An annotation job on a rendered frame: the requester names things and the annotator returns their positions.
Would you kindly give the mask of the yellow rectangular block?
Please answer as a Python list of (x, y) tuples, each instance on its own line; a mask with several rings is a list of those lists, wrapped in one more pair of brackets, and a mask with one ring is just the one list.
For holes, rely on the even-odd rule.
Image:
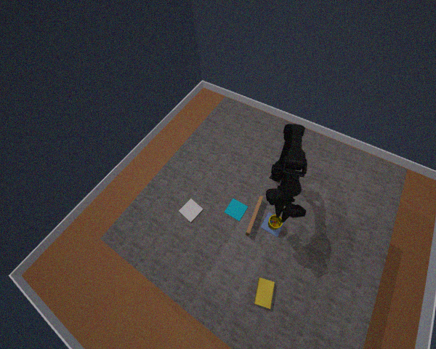
[(254, 303), (270, 309), (273, 295), (273, 287), (273, 281), (269, 281), (267, 279), (259, 277)]

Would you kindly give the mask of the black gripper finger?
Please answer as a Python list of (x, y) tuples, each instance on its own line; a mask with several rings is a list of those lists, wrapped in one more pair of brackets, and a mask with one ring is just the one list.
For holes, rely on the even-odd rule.
[(277, 218), (280, 217), (280, 215), (281, 215), (281, 213), (282, 213), (282, 210), (281, 210), (281, 209), (283, 209), (284, 206), (285, 206), (284, 204), (280, 204), (280, 205), (276, 205), (276, 204), (275, 204), (275, 212), (276, 212), (276, 217), (277, 217)]
[(283, 212), (281, 222), (285, 222), (290, 216), (287, 214), (285, 209), (281, 209), (281, 210)]

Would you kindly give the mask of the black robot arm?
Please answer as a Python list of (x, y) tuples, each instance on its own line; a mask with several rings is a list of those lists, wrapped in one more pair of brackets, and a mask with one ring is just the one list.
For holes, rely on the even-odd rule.
[[(307, 174), (305, 152), (302, 150), (302, 136), (304, 126), (301, 124), (287, 124), (284, 127), (284, 146), (279, 161), (272, 165), (270, 179), (280, 182), (280, 189), (266, 192), (267, 201), (271, 205), (287, 202), (287, 196), (295, 197), (302, 192), (300, 177)], [(299, 170), (299, 171), (297, 171)], [(302, 172), (300, 172), (302, 170)]]

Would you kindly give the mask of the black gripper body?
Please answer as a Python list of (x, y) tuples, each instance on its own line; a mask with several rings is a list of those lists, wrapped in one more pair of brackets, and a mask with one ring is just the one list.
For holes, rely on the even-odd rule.
[[(280, 187), (279, 187), (279, 185), (278, 185), (278, 188), (268, 189), (266, 192), (269, 192), (269, 191), (275, 190), (275, 189), (280, 189), (281, 191), (283, 191), (283, 186), (280, 185)], [(286, 206), (285, 210), (286, 210), (287, 214), (293, 218), (304, 217), (305, 213), (306, 213), (305, 209), (303, 209), (303, 207), (300, 205), (292, 204), (292, 202), (295, 202), (294, 197), (287, 196), (287, 202), (283, 203)]]

